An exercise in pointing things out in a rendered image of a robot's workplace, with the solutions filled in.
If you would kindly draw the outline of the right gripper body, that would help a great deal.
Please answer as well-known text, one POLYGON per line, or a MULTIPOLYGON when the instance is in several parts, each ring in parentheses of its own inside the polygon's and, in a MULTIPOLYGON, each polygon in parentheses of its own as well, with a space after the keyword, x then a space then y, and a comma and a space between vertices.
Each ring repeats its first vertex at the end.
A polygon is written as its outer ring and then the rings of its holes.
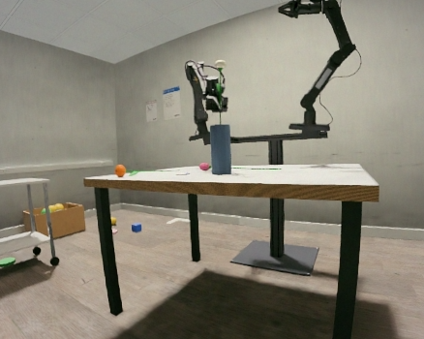
MULTIPOLYGON (((215 88, 216 88, 216 86, 217 86, 217 84, 215 85, 215 88)), ((215 88, 212 89, 212 95, 210 97, 208 97, 208 98, 206 97, 206 102, 205 102, 205 109, 206 109, 206 111, 212 110, 212 101, 213 101, 213 98, 218 98, 218 101, 219 101, 219 97, 220 96, 217 96, 216 91, 215 91, 215 88)), ((227 112, 228 97, 224 97, 223 95, 221 95, 221 97, 224 98, 223 112, 227 112)))

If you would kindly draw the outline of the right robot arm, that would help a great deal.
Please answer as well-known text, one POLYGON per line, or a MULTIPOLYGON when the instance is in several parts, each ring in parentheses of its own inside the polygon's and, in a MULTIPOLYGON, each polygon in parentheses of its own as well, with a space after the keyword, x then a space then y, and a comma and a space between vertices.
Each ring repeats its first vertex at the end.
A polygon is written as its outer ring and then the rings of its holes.
MULTIPOLYGON (((190 63, 187 65, 186 69, 186 77, 187 80, 190 81, 192 91, 194 94, 194 122, 197 124, 198 129, 198 135, 191 136, 189 138, 194 138, 206 134, 210 134, 210 132, 207 129, 206 122, 208 121, 208 113, 206 112, 203 101, 205 101, 206 97, 210 97, 212 95, 212 89, 215 88, 215 85, 219 83, 218 77, 206 77, 206 81, 198 74, 202 73, 203 76, 205 76, 203 70, 204 67, 200 67, 200 65, 204 65, 202 62, 197 62, 197 65, 193 65, 193 63, 190 63), (199 71, 198 67, 199 66, 199 71), (193 80, 194 79, 194 80, 193 80), (197 80, 197 82, 196 82, 197 80), (207 85, 206 85, 207 83, 207 85), (199 85, 199 88, 198 88, 199 85), (205 87, 206 86, 206 87, 205 87), (206 92, 205 92, 206 91, 206 92), (210 91, 210 92, 208 92, 210 91), (199 93, 200 92, 200 93, 199 93), (200 97, 201 96, 201 97, 200 97), (205 123, 204 123, 205 122, 205 123), (207 133, 208 132, 208 133, 207 133)), ((219 83, 220 85, 220 83, 219 83)), ((215 88, 215 91, 218 96, 220 96, 220 93, 217 90, 217 86, 215 88)))

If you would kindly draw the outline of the pink tulip with green stem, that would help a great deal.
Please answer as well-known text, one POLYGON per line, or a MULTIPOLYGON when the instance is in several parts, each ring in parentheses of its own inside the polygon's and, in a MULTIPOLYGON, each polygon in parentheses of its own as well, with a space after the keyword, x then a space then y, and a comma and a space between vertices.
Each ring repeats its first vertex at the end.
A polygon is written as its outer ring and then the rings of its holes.
POLYGON ((211 166, 209 166, 208 164, 206 164, 206 163, 203 163, 203 164, 200 164, 199 165, 199 168, 201 169, 201 170, 209 170, 209 169, 211 169, 212 167, 211 166))

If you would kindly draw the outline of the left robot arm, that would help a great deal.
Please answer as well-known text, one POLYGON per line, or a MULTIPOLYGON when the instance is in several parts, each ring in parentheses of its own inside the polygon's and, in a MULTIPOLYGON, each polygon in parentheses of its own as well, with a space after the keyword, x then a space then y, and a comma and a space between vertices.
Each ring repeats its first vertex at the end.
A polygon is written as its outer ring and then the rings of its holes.
POLYGON ((319 93, 326 85, 328 80, 332 77, 335 71, 342 65, 342 63, 353 53, 356 45, 352 44, 349 38, 348 31, 342 19, 339 4, 336 0, 310 0, 310 15, 318 15, 320 12, 328 18, 334 34, 336 36, 339 50, 336 50, 327 61, 327 64, 315 80, 308 93, 303 96, 300 101, 300 106, 306 108, 304 111, 303 123, 291 123, 289 126, 310 126, 310 127, 329 127, 329 124, 315 125, 317 111, 313 104, 316 101, 319 93), (322 1, 322 7, 320 6, 322 1))

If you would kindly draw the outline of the blue-grey hollow cylinder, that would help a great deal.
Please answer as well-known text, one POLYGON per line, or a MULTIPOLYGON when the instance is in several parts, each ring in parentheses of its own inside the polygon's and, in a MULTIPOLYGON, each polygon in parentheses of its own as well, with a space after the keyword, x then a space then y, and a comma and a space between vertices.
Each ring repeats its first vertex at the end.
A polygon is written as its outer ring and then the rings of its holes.
POLYGON ((231 174, 230 126, 218 124, 210 126, 212 174, 231 174))

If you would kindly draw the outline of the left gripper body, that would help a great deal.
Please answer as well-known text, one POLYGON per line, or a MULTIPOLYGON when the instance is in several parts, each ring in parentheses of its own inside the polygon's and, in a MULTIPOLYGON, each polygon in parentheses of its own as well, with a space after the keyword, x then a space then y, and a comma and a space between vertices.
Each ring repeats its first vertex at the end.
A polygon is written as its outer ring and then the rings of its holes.
POLYGON ((293 0, 293 15, 292 15, 292 18, 294 18, 294 17, 298 18, 298 15, 308 15, 310 13, 310 10, 308 10, 308 8, 310 8, 310 2, 301 3, 301 0, 296 0, 296 1, 293 0))

